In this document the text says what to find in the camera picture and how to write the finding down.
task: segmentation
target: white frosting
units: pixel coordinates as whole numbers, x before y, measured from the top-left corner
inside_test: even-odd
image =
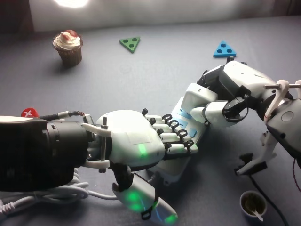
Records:
[[[79,47],[80,37],[73,37],[68,32],[62,32],[54,39],[53,44],[58,49],[73,50]]]

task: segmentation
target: blue triangular block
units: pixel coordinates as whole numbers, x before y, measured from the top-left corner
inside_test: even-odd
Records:
[[[213,54],[214,58],[236,57],[236,52],[226,42],[222,41]]]

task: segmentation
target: table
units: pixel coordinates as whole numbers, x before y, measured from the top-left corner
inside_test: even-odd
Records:
[[[64,69],[51,46],[56,32],[0,36],[0,114],[19,116],[27,107],[40,115],[66,110],[89,113],[96,120],[120,109],[164,115],[171,112],[188,85],[205,69],[225,63],[212,57],[224,40],[238,53],[237,60],[260,70],[275,81],[295,83],[301,78],[301,16],[243,19],[202,24],[109,28],[80,31],[82,62]],[[140,35],[134,54],[119,39]],[[210,128],[199,144],[200,152],[189,163],[177,184],[158,185],[158,194],[178,213],[180,226],[254,226],[258,220],[244,216],[239,198],[254,190],[248,177],[234,168],[239,155],[261,151],[259,141],[266,128],[251,111],[239,124]],[[282,210],[291,226],[301,225],[301,197],[292,174],[293,159],[280,146],[269,168],[254,175],[268,196]],[[100,174],[79,169],[90,190],[113,194],[112,171]],[[301,183],[301,171],[296,169]],[[119,201],[88,197],[57,206],[37,204],[7,219],[3,226],[141,226],[151,225],[127,210]],[[268,206],[261,225],[282,226]]]

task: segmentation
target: green triangular block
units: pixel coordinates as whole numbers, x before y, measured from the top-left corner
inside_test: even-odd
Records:
[[[134,53],[138,43],[140,42],[140,37],[132,37],[127,39],[120,39],[120,44],[123,45],[128,51]]]

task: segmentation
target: small cup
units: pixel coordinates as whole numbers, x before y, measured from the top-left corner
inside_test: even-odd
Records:
[[[240,208],[242,209],[242,211],[249,217],[252,217],[252,218],[256,218],[256,215],[253,214],[249,209],[247,209],[246,207],[246,200],[248,198],[249,195],[255,195],[257,196],[258,198],[258,201],[260,202],[259,204],[261,205],[260,207],[258,207],[257,212],[259,213],[260,216],[263,216],[266,211],[267,211],[267,207],[268,207],[268,204],[267,204],[267,201],[266,199],[262,196],[262,194],[260,194],[259,192],[257,191],[246,191],[244,192],[241,196],[240,196],[240,199],[239,199],[239,205],[240,205]]]

